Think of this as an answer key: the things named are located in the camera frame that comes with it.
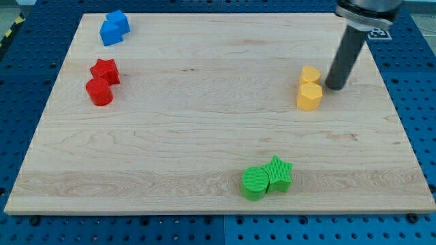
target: green block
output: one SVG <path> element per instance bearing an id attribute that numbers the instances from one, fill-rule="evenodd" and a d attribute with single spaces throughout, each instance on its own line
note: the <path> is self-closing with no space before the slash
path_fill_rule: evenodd
<path id="1" fill-rule="evenodd" d="M 262 168 L 249 167 L 243 174 L 240 192 L 250 201 L 260 200 L 266 194 L 268 182 L 268 174 Z"/>
<path id="2" fill-rule="evenodd" d="M 270 163 L 262 166 L 262 169 L 265 170 L 269 178 L 267 193 L 275 191 L 285 193 L 289 190 L 292 183 L 292 163 L 286 163 L 280 160 L 279 157 L 274 156 Z"/>

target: wood grain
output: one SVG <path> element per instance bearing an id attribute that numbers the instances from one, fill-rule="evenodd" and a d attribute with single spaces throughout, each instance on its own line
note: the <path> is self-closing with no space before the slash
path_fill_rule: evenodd
<path id="1" fill-rule="evenodd" d="M 85 14 L 5 211 L 15 215 L 373 214 L 435 202 L 365 45 L 344 90 L 296 107 L 300 70 L 325 76 L 344 30 L 332 14 L 128 14 L 103 47 Z M 102 108 L 97 58 L 121 84 Z M 288 193 L 247 201 L 244 169 L 293 162 Z"/>

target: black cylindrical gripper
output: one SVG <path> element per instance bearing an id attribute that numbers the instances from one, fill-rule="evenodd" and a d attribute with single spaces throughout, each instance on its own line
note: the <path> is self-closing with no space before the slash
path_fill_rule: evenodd
<path id="1" fill-rule="evenodd" d="M 349 25 L 343 34 L 341 45 L 334 57 L 332 67 L 326 78 L 326 86 L 333 90 L 341 90 L 347 82 L 357 56 L 362 49 L 367 32 L 359 31 Z"/>

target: blue block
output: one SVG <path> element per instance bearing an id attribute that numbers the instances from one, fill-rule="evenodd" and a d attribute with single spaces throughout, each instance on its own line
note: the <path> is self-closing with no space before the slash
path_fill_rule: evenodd
<path id="1" fill-rule="evenodd" d="M 123 41 L 120 28 L 109 21 L 103 22 L 103 25 L 100 29 L 100 36 L 102 37 L 102 41 L 105 46 Z"/>
<path id="2" fill-rule="evenodd" d="M 130 32 L 129 21 L 121 10 L 106 14 L 106 18 L 120 28 L 121 34 Z"/>

